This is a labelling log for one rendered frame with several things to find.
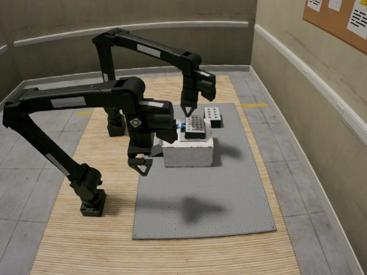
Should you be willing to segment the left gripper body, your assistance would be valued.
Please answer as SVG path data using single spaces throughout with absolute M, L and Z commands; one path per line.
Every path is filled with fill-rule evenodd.
M 182 87 L 181 103 L 180 103 L 180 105 L 182 107 L 185 107 L 186 105 L 189 105 L 189 106 L 192 107 L 192 109 L 197 109 L 197 102 L 189 101 L 189 91 L 194 90 L 196 88 L 189 89 L 189 88 Z

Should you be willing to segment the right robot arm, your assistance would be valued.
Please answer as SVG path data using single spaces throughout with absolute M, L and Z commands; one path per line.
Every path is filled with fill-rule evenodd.
M 148 125 L 145 131 L 137 133 L 139 148 L 153 147 L 154 132 L 156 138 L 173 144 L 178 133 L 172 102 L 144 98 L 145 89 L 145 83 L 139 77 L 44 90 L 37 87 L 21 89 L 5 102 L 2 124 L 23 136 L 68 178 L 69 186 L 82 201 L 82 214 L 100 214 L 105 194 L 104 189 L 97 188 L 103 183 L 100 171 L 74 161 L 29 114 L 63 109 L 116 108 L 122 110 L 129 130 L 140 131 Z

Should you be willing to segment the grey work mat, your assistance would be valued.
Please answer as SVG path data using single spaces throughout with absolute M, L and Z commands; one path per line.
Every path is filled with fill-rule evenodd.
M 147 176 L 139 174 L 132 240 L 231 237 L 277 231 L 251 146 L 235 103 L 218 107 L 221 127 L 212 128 L 211 167 L 165 167 L 153 159 Z

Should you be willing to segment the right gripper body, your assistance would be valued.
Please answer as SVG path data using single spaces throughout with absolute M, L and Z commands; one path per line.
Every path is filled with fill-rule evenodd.
M 148 125 L 140 131 L 131 131 L 128 128 L 128 134 L 130 137 L 128 145 L 128 165 L 144 164 L 145 158 L 136 158 L 137 154 L 144 154 L 145 156 L 151 155 L 151 147 L 149 148 L 139 148 L 137 133 L 143 132 L 147 129 Z

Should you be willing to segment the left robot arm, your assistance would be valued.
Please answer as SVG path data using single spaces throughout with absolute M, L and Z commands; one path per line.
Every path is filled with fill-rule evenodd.
M 96 36 L 92 39 L 92 43 L 97 48 L 104 82 L 116 80 L 111 47 L 118 46 L 157 58 L 182 70 L 183 86 L 189 89 L 197 87 L 189 91 L 189 101 L 198 102 L 199 92 L 210 102 L 216 98 L 216 76 L 199 69 L 202 59 L 197 53 L 138 37 L 120 28 L 114 28 Z M 104 110 L 109 115 L 107 129 L 122 129 L 124 115 L 117 109 L 104 108 Z

